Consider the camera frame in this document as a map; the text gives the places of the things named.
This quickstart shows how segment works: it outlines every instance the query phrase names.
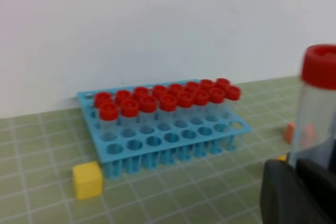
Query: red cap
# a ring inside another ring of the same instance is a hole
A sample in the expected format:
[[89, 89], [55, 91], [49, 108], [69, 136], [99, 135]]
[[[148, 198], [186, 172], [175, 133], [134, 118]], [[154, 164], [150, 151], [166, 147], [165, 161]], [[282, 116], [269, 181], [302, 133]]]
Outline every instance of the red cap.
[[225, 98], [225, 92], [222, 89], [212, 88], [209, 90], [209, 101], [213, 103], [222, 103]]
[[173, 83], [169, 85], [169, 94], [177, 95], [180, 91], [183, 90], [183, 86], [179, 83]]
[[185, 91], [187, 92], [194, 92], [195, 90], [199, 89], [200, 85], [196, 81], [189, 81], [185, 84]]
[[174, 111], [177, 106], [177, 98], [171, 94], [164, 94], [160, 98], [160, 109], [163, 111]]
[[215, 83], [215, 87], [226, 91], [226, 89], [230, 86], [230, 81], [224, 78], [218, 78]]
[[113, 121], [118, 118], [118, 106], [112, 102], [105, 102], [99, 108], [99, 118], [104, 121]]
[[190, 108], [193, 105], [194, 96], [186, 91], [177, 94], [177, 105], [183, 108]]
[[120, 106], [120, 104], [122, 103], [123, 100], [125, 99], [128, 99], [128, 98], [131, 98], [131, 92], [128, 91], [128, 90], [118, 90], [116, 93], [115, 93], [115, 102], [116, 104], [118, 104]]
[[153, 87], [153, 96], [155, 96], [156, 98], [160, 99], [160, 97], [163, 94], [167, 94], [168, 93], [168, 88], [163, 86], [163, 85], [156, 85]]
[[139, 103], [134, 99], [125, 99], [121, 103], [121, 114], [133, 118], [139, 114]]
[[139, 100], [143, 95], [149, 94], [149, 89], [146, 87], [136, 87], [133, 91], [133, 97], [136, 100]]
[[336, 90], [336, 45], [308, 47], [301, 77], [317, 88]]
[[226, 98], [232, 101], [238, 101], [241, 94], [241, 90], [237, 86], [229, 86], [226, 90]]
[[112, 102], [112, 95], [109, 92], [99, 92], [94, 96], [93, 105], [99, 108], [105, 102]]
[[196, 90], [193, 93], [194, 95], [194, 104], [198, 106], [204, 106], [209, 101], [209, 94], [204, 90]]
[[201, 89], [209, 91], [211, 88], [215, 87], [215, 83], [212, 80], [203, 79], [200, 81]]
[[158, 107], [158, 100], [151, 95], [143, 95], [139, 103], [140, 110], [146, 113], [155, 112]]

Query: yellow cube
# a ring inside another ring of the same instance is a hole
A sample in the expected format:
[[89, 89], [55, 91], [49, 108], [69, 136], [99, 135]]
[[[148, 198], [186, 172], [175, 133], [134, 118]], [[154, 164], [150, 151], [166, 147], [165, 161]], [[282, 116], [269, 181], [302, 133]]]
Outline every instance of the yellow cube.
[[99, 196], [103, 189], [103, 175], [97, 162], [72, 168], [73, 186], [78, 200]]
[[276, 159], [277, 159], [277, 160], [280, 160], [280, 161], [286, 161], [286, 159], [287, 159], [287, 155], [281, 155], [281, 156], [278, 156]]

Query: sample tube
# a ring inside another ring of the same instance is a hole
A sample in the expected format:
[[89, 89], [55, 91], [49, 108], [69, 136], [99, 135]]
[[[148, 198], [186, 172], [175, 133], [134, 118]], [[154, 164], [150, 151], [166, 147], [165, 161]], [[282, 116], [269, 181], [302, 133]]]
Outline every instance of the sample tube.
[[99, 108], [99, 124], [102, 138], [113, 140], [117, 134], [118, 106], [112, 102], [105, 102]]
[[177, 98], [171, 94], [164, 94], [160, 98], [160, 109], [157, 120], [160, 122], [171, 122], [175, 118]]
[[136, 87], [133, 91], [133, 98], [137, 101], [144, 95], [149, 94], [149, 89], [146, 87]]
[[186, 91], [181, 91], [177, 94], [177, 109], [176, 117], [182, 119], [190, 119], [193, 114], [194, 96]]
[[195, 90], [198, 90], [200, 85], [196, 81], [189, 81], [185, 84], [184, 90], [190, 93], [193, 93]]
[[131, 92], [125, 89], [118, 90], [115, 94], [115, 103], [119, 106], [124, 100], [132, 97]]
[[204, 91], [209, 91], [211, 88], [215, 87], [215, 83], [212, 80], [203, 79], [200, 81], [199, 87]]
[[170, 84], [168, 87], [168, 93], [175, 95], [175, 96], [182, 90], [183, 90], [183, 86], [179, 83]]
[[227, 88], [230, 87], [230, 81], [225, 78], [217, 78], [215, 82], [215, 87], [227, 91]]
[[209, 103], [207, 105], [207, 113], [211, 115], [224, 114], [225, 92], [219, 88], [209, 90]]
[[307, 49], [303, 60], [296, 129], [288, 163], [307, 158], [326, 169], [336, 137], [336, 46], [315, 45]]
[[112, 95], [109, 92], [99, 92], [94, 96], [93, 106], [98, 109], [105, 102], [112, 102]]
[[121, 103], [120, 125], [122, 127], [135, 127], [138, 121], [139, 103], [134, 99], [125, 99]]
[[141, 125], [152, 125], [158, 107], [158, 100], [151, 95], [144, 95], [140, 98], [139, 123]]
[[204, 90], [196, 90], [194, 95], [193, 116], [203, 117], [206, 114], [206, 105], [209, 102], [209, 94]]
[[225, 111], [234, 111], [242, 91], [237, 86], [229, 86], [226, 89]]
[[152, 94], [154, 97], [160, 100], [162, 95], [168, 94], [168, 88], [164, 85], [155, 85], [152, 89]]

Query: table surface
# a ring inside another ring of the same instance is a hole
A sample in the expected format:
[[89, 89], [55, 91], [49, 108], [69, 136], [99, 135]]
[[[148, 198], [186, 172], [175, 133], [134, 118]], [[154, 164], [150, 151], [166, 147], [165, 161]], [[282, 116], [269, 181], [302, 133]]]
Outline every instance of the table surface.
[[237, 150], [104, 180], [101, 197], [76, 201], [74, 165], [97, 160], [79, 109], [0, 119], [1, 224], [257, 224], [265, 160], [288, 152], [297, 77], [243, 83], [236, 112], [254, 132]]

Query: blue test tube rack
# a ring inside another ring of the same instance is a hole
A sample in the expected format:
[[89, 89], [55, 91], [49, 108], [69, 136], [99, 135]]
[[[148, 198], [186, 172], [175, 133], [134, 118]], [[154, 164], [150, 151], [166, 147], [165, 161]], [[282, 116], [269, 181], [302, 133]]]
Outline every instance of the blue test tube rack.
[[[178, 82], [155, 83], [141, 85], [152, 88], [154, 85], [168, 86]], [[97, 150], [99, 161], [106, 178], [118, 178], [123, 171], [137, 173], [141, 168], [155, 169], [159, 164], [173, 165], [176, 160], [187, 162], [194, 157], [202, 158], [207, 153], [223, 152], [223, 144], [228, 151], [234, 149], [236, 137], [250, 132], [252, 128], [233, 111], [224, 117], [204, 115], [202, 118], [181, 120], [176, 118], [172, 123], [157, 121], [153, 129], [142, 132], [140, 128], [117, 131], [113, 139], [105, 139], [99, 129], [99, 118], [93, 107], [93, 99], [98, 92], [110, 92], [114, 95], [118, 90], [133, 91], [135, 87], [122, 87], [107, 90], [84, 91], [77, 93], [88, 130]]]

